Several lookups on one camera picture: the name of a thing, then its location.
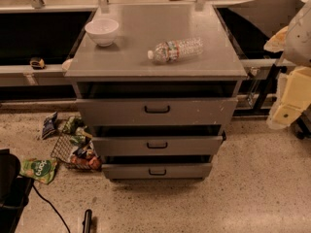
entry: plastic bottle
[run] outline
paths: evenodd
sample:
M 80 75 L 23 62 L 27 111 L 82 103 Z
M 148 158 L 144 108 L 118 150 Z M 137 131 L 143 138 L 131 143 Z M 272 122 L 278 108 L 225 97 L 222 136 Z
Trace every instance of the plastic bottle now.
M 148 51 L 148 58 L 157 62 L 174 62 L 203 53 L 203 42 L 199 37 L 160 43 Z

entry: gray tabletop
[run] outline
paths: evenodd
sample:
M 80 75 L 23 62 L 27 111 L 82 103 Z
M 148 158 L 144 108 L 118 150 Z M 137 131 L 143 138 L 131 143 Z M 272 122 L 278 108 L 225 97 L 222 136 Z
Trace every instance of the gray tabletop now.
M 242 79 L 246 76 L 212 5 L 202 11 L 195 3 L 110 5 L 109 13 L 98 10 L 94 18 L 108 17 L 120 24 L 116 41 L 98 47 L 85 34 L 70 69 L 69 78 Z M 204 51 L 198 57 L 156 64 L 147 52 L 169 41 L 201 37 Z

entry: bottle cap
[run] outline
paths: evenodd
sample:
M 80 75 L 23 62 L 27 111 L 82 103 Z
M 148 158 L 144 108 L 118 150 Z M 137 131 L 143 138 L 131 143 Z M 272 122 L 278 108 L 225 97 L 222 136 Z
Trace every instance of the bottle cap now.
M 148 58 L 154 59 L 154 52 L 153 51 L 151 51 L 151 50 L 148 51 Z

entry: bowl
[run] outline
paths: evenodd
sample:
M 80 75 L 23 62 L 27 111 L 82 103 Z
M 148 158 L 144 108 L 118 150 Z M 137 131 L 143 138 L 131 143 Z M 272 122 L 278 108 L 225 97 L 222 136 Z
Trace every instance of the bowl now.
M 108 18 L 94 19 L 85 27 L 89 38 L 101 47 L 107 47 L 113 44 L 117 38 L 118 29 L 118 22 Z

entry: speckled floor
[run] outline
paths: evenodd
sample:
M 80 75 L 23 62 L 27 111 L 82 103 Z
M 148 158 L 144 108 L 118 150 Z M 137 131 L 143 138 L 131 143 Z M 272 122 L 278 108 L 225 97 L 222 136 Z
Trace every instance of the speckled floor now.
M 18 158 L 49 158 L 57 137 L 41 139 L 43 120 L 77 115 L 74 104 L 10 105 L 0 109 L 0 147 Z M 83 232 L 92 209 L 94 233 L 310 232 L 310 140 L 292 128 L 273 131 L 264 118 L 235 118 L 205 181 L 110 182 L 101 173 L 60 166 L 54 180 L 35 182 L 68 223 Z M 52 208 L 31 191 L 17 233 L 67 232 Z

